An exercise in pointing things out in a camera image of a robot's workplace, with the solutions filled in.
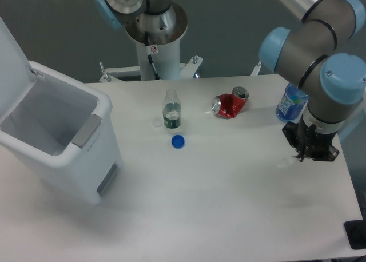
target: white table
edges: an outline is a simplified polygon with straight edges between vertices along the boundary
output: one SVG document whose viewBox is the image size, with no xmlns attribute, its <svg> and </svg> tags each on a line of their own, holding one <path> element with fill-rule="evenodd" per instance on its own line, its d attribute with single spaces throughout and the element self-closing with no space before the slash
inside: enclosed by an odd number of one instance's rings
<svg viewBox="0 0 366 262">
<path fill-rule="evenodd" d="M 214 96 L 249 91 L 216 118 Z M 298 162 L 275 116 L 278 76 L 92 84 L 112 99 L 124 166 L 91 206 L 38 179 L 0 148 L 0 261 L 295 261 L 361 256 L 343 223 L 361 219 L 340 150 Z M 155 128 L 165 91 L 182 102 L 182 149 Z"/>
</svg>

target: metal bracket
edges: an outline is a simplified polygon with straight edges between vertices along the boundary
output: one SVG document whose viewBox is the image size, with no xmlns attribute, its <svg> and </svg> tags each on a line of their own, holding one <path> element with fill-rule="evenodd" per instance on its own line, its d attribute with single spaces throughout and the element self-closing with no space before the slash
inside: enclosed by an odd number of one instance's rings
<svg viewBox="0 0 366 262">
<path fill-rule="evenodd" d="M 197 74 L 198 68 L 203 63 L 203 58 L 199 56 L 193 56 L 188 63 L 180 64 L 180 78 L 184 79 L 192 79 L 199 78 L 200 76 Z M 131 76 L 139 76 L 140 75 L 140 67 L 139 66 L 128 66 L 125 68 L 108 68 L 105 69 L 103 67 L 103 63 L 99 63 L 102 77 L 99 79 L 99 82 L 112 82 L 113 77 L 121 78 L 121 77 L 131 77 Z"/>
</svg>

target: plastic bottle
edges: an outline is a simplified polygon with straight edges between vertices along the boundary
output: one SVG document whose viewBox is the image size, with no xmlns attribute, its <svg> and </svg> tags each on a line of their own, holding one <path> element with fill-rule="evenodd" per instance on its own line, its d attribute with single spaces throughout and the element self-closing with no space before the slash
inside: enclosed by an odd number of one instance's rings
<svg viewBox="0 0 366 262">
<path fill-rule="evenodd" d="M 297 87 L 289 83 L 285 89 L 281 102 L 277 105 L 277 117 L 283 122 L 295 120 L 308 99 L 309 95 L 303 93 L 301 90 L 298 90 Z"/>
<path fill-rule="evenodd" d="M 165 94 L 162 104 L 164 125 L 168 129 L 176 129 L 181 125 L 181 101 L 174 89 L 169 89 Z"/>
</svg>

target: black cable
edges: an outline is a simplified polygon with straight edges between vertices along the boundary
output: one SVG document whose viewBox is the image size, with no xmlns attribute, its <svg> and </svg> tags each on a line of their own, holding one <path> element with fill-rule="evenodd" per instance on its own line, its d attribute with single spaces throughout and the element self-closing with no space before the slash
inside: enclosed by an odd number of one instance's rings
<svg viewBox="0 0 366 262">
<path fill-rule="evenodd" d="M 359 257 L 359 258 L 356 258 L 356 259 L 354 259 L 354 261 L 352 261 L 352 262 L 360 262 L 363 258 L 366 258 L 366 255 L 361 256 L 361 257 Z"/>
<path fill-rule="evenodd" d="M 145 31 L 145 47 L 146 46 L 149 46 L 149 33 L 147 31 Z M 153 62 L 153 57 L 151 57 L 150 54 L 148 54 L 148 59 L 149 59 L 149 63 L 153 69 L 153 73 L 154 73 L 154 76 L 155 76 L 155 80 L 160 80 L 160 77 L 158 75 L 158 71 L 156 70 L 155 68 L 155 65 L 154 65 L 154 62 Z"/>
</svg>

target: red can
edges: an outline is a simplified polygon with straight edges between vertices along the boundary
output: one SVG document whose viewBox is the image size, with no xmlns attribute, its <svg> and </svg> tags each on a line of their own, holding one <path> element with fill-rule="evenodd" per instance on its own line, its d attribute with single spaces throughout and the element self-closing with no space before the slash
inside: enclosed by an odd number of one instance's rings
<svg viewBox="0 0 366 262">
<path fill-rule="evenodd" d="M 212 100 L 212 112 L 216 116 L 235 118 L 248 100 L 249 93 L 242 86 L 233 88 L 231 94 L 225 93 Z"/>
</svg>

